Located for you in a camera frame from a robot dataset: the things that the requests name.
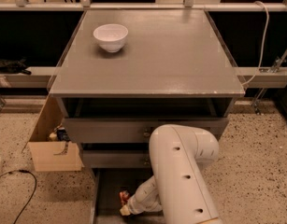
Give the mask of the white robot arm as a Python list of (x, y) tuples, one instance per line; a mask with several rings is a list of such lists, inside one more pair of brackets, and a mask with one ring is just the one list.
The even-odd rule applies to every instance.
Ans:
[(120, 193), (127, 217), (163, 212), (165, 224), (223, 224), (201, 170), (218, 159), (215, 136), (200, 128), (166, 124), (151, 134), (153, 176), (131, 195)]

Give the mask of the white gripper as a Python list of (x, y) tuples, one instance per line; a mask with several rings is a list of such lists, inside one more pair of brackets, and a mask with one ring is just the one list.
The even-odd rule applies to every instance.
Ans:
[(133, 215), (138, 215), (141, 214), (143, 212), (146, 212), (147, 209), (146, 207), (140, 203), (135, 196), (131, 196), (128, 199), (127, 202), (127, 206), (124, 205), (121, 209), (120, 209), (120, 213), (122, 216), (126, 217), (126, 216), (130, 216), (131, 214)]

